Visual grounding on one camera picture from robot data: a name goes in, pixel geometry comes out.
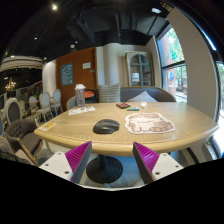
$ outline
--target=ceiling light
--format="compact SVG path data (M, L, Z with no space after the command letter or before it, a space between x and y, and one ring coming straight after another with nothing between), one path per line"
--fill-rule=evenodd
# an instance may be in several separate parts
M155 12L155 13L160 13L161 11L160 11L159 9L152 8L152 12Z
M57 5L52 4L52 9L53 9L53 10L56 10L57 8L58 8Z

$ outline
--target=wooden table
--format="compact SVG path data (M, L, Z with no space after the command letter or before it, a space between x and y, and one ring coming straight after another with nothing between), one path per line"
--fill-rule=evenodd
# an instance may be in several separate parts
M139 106L139 103L132 102L130 105ZM66 111L51 120L56 123L54 127L46 132L36 129L34 133L46 141L70 149L92 141L92 152L100 155L101 167L104 167L107 161L102 155L133 156L134 141L158 153L172 152L191 147L202 140L206 141L219 127L209 116L184 103L148 103L145 109L140 108L139 111L120 109L115 103L86 106L93 106L96 111L70 116ZM140 112L160 113L175 124L176 130L163 134L131 134L125 127L125 117ZM95 134L93 127L102 119L119 122L120 129L113 134Z

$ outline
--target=wooden cabinet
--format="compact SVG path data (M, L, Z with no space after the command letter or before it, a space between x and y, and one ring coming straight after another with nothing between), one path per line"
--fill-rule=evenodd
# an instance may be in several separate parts
M140 51L128 51L125 58L130 87L155 85L151 54Z

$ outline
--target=wooden door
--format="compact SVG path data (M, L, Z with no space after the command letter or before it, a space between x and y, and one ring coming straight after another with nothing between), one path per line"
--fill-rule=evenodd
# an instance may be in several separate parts
M88 66L83 68L86 63L90 63L90 68ZM61 67L68 64L72 64L73 83L63 85ZM75 96L76 84L83 84L87 89L97 89L95 47L72 52L56 59L56 88L61 90L63 111L66 111L67 101Z

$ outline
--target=window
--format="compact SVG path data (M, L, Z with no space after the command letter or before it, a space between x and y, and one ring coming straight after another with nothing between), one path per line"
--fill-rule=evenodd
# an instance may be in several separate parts
M220 96L220 101L221 101L221 106L220 106L220 111L219 111L219 118L218 118L218 123L219 123L219 129L215 132L215 135L213 137L213 140L215 141L215 144L218 146L219 154L220 156L224 156L224 141L223 141L223 133L224 133L224 66L222 63L217 62L217 70L218 70L218 75L219 75L219 80L220 80L220 85L221 85L221 96Z
M169 25L158 37L158 47L163 71L163 89L187 102L187 70L184 54L174 29Z

